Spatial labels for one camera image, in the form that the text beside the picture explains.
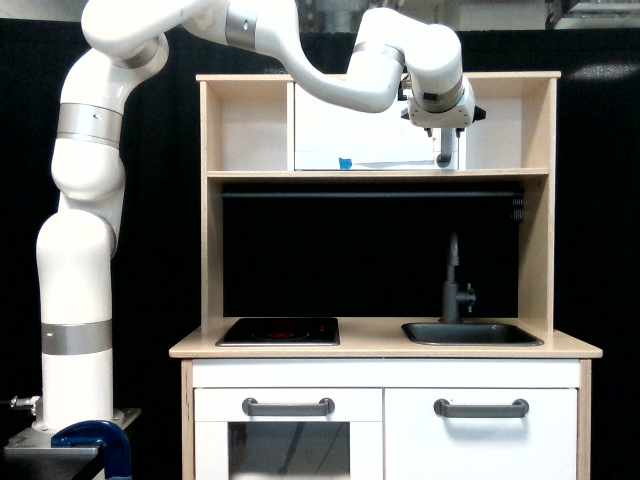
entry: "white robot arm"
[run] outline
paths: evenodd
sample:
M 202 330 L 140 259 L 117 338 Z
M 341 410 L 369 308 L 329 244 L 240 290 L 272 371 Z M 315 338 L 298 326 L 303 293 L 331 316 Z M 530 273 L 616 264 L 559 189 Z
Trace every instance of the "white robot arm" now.
M 413 124 L 465 128 L 473 121 L 473 91 L 462 76 L 455 33 L 390 9 L 365 13 L 341 81 L 304 55 L 295 0 L 90 0 L 82 29 L 93 48 L 71 69 L 61 95 L 52 160 L 58 213 L 42 227 L 36 248 L 42 428 L 113 416 L 110 258 L 124 195 L 120 125 L 128 95 L 167 61 L 164 32 L 179 24 L 204 39 L 275 57 L 312 95 L 363 112 L 389 108 L 406 65 Z

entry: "stove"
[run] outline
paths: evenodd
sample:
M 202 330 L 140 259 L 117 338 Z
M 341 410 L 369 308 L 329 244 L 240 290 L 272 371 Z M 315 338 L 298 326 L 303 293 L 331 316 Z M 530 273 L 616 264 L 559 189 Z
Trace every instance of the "stove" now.
M 338 319 L 331 317 L 241 318 L 216 345 L 219 347 L 340 345 Z

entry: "wooden cabinet frame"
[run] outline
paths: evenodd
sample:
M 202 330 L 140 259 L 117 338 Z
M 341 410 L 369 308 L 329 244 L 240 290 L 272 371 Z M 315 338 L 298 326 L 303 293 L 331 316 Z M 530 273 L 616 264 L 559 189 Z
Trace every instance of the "wooden cabinet frame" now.
M 467 160 L 467 170 L 291 171 L 294 149 L 294 84 L 287 75 L 200 75 L 202 319 L 201 328 L 170 355 L 182 360 L 183 478 L 194 478 L 193 359 L 195 358 L 574 358 L 580 359 L 578 390 L 577 478 L 590 478 L 591 359 L 602 351 L 553 328 L 556 96 L 559 72 L 468 74 L 478 105 L 513 107 L 520 131 L 512 150 L 518 158 L 502 165 L 492 144 L 481 159 Z M 488 119 L 489 135 L 500 125 Z M 411 344 L 390 330 L 402 319 L 380 322 L 376 338 L 354 336 L 333 350 L 220 348 L 215 342 L 236 321 L 223 315 L 223 215 L 225 184 L 428 184 L 517 182 L 524 189 L 524 221 L 520 225 L 518 317 L 500 319 L 534 333 L 543 347 L 429 347 Z M 340 319 L 357 330 L 359 319 Z

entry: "black curtain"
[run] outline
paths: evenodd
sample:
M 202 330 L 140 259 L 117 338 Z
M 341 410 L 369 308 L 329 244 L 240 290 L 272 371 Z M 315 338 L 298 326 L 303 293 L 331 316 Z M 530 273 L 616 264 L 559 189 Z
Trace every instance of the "black curtain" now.
M 275 60 L 181 29 L 167 37 L 167 66 L 127 104 L 121 140 L 127 190 L 113 260 L 115 404 L 143 409 L 134 451 L 139 479 L 180 475 L 180 365 L 167 352 L 200 322 L 195 75 L 282 71 Z M 563 74 L 555 325 L 605 351 L 594 362 L 593 478 L 638 477 L 632 419 L 640 358 L 628 330 L 637 310 L 640 37 L 631 29 L 460 37 L 467 71 Z M 302 40 L 321 71 L 346 70 L 353 35 Z M 87 49 L 79 24 L 0 21 L 0 399 L 41 389 L 35 240 L 57 203 L 49 164 L 60 90 Z

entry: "wooden shelf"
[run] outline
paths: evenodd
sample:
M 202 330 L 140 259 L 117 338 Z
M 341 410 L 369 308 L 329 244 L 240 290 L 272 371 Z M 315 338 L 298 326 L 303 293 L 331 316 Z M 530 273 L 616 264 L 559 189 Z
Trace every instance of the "wooden shelf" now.
M 467 75 L 487 118 L 469 129 L 463 170 L 297 170 L 288 75 L 199 75 L 202 134 L 202 328 L 223 320 L 222 193 L 228 184 L 515 182 L 524 192 L 518 321 L 553 332 L 556 90 L 559 72 Z
M 491 182 L 543 179 L 548 168 L 476 169 L 476 170 L 336 170 L 336 171 L 219 171 L 210 170 L 207 178 L 221 183 L 421 183 Z

